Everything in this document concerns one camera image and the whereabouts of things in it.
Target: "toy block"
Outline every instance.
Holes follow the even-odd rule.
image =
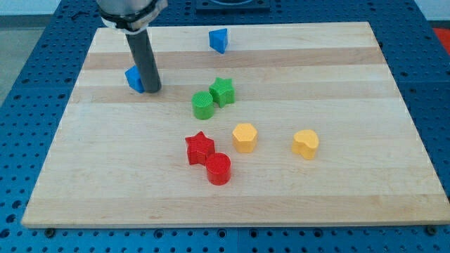
[[[306,160],[312,160],[316,156],[319,146],[319,138],[315,131],[301,130],[294,135],[292,152],[303,156]]]
[[[232,79],[222,79],[216,77],[216,81],[210,86],[212,100],[219,105],[220,108],[226,104],[234,103],[234,88]]]
[[[226,28],[210,31],[210,47],[219,53],[225,53],[226,46],[228,46],[228,30]]]
[[[142,86],[141,75],[139,75],[138,68],[136,66],[131,67],[125,72],[125,77],[127,77],[128,85],[135,91],[143,93],[144,89]]]
[[[214,153],[206,159],[208,181],[216,186],[227,183],[231,178],[231,161],[223,153]]]
[[[185,140],[188,146],[188,160],[191,165],[205,165],[207,157],[216,152],[214,141],[207,138],[202,131],[195,136],[186,137]]]
[[[214,115],[212,96],[207,91],[200,91],[192,96],[192,110],[197,119],[209,119]]]
[[[240,153],[251,153],[255,149],[258,131],[250,123],[241,123],[233,130],[233,146]]]

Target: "blue triangular block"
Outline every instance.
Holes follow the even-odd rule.
[[[138,68],[133,66],[125,72],[125,77],[127,77],[128,85],[135,91],[143,93],[144,89],[142,86],[141,75],[139,74]]]
[[[210,46],[219,53],[225,53],[228,46],[228,30],[226,28],[210,31]]]

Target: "black cylindrical rod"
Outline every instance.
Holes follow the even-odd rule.
[[[161,89],[160,75],[156,67],[155,56],[148,39],[147,30],[138,34],[127,34],[128,45],[133,55],[134,63],[141,75],[142,86],[145,92],[155,93]]]

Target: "yellow block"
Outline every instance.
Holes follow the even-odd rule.
[[[292,151],[295,154],[302,155],[304,159],[312,160],[316,156],[316,151],[319,146],[319,138],[315,131],[301,130],[294,135],[292,142]]]
[[[258,131],[250,123],[241,123],[233,130],[233,145],[240,153],[251,153],[258,141]]]

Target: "wood grain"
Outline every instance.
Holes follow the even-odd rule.
[[[450,204],[366,22],[152,27],[163,88],[138,94],[123,34],[99,29],[22,223],[30,228],[372,226],[450,222]],[[213,118],[191,96],[233,78],[236,102]],[[251,154],[231,132],[251,122]],[[290,151],[314,129],[315,160]],[[184,138],[204,131],[230,156],[225,186],[189,166]]]

